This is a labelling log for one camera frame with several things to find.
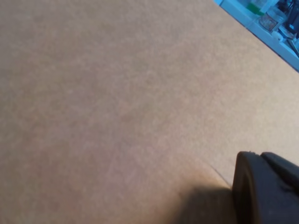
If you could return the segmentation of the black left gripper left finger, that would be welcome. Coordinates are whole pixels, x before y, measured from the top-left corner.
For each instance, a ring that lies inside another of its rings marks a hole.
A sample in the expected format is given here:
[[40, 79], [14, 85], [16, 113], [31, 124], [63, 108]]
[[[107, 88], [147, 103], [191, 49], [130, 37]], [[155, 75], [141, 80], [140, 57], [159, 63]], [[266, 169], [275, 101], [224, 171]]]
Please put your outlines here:
[[299, 193], [261, 157], [239, 152], [232, 195], [239, 224], [297, 224]]

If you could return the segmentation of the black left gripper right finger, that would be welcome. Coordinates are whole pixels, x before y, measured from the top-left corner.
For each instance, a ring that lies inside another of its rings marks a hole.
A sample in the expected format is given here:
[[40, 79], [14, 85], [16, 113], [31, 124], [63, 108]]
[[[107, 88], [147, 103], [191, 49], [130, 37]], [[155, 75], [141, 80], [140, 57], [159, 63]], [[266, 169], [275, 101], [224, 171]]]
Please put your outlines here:
[[299, 192], [299, 167], [296, 164], [272, 152], [263, 152], [261, 157], [285, 183]]

